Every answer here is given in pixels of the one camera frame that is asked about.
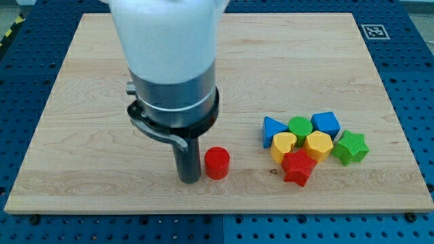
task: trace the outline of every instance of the plastic block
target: plastic block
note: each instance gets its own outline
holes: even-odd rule
[[[342,137],[332,151],[332,155],[339,158],[344,166],[348,166],[351,162],[361,162],[368,152],[365,135],[344,130]]]
[[[312,133],[312,123],[304,117],[294,117],[288,123],[288,129],[297,137],[296,146],[303,146],[306,137]]]
[[[297,137],[290,132],[281,132],[273,136],[273,143],[271,144],[271,157],[276,163],[282,163],[283,157],[286,153],[290,153],[294,149]]]
[[[220,180],[227,176],[229,172],[229,156],[228,151],[221,147],[210,148],[205,153],[205,173],[213,180]]]
[[[317,163],[328,158],[328,155],[333,149],[333,141],[330,135],[320,131],[314,131],[306,137],[303,144],[303,149]]]
[[[310,158],[303,148],[297,152],[287,153],[282,162],[282,168],[286,172],[283,181],[304,186],[316,164],[317,162]]]
[[[288,126],[284,123],[266,116],[262,124],[262,144],[264,148],[269,148],[273,141],[273,136],[280,132],[288,131]]]
[[[332,140],[340,131],[340,124],[333,112],[317,113],[312,116],[313,130],[329,134]]]

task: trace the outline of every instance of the wooden board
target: wooden board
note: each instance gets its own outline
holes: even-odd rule
[[[9,196],[10,214],[387,213],[433,201],[350,14],[227,14],[219,118],[200,137],[231,154],[226,179],[180,182],[171,147],[125,113],[130,75],[109,14],[85,14]],[[363,163],[330,157],[304,188],[262,149],[265,115],[334,111],[364,133]]]

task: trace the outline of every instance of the red cylinder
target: red cylinder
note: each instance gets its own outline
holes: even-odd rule
[[[221,147],[210,148],[205,153],[205,173],[213,180],[220,180],[229,172],[231,157],[228,151]]]

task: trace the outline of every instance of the green star-shaped block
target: green star-shaped block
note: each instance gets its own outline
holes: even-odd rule
[[[340,159],[344,166],[348,166],[351,162],[361,162],[368,152],[365,135],[345,130],[335,145],[332,155]]]

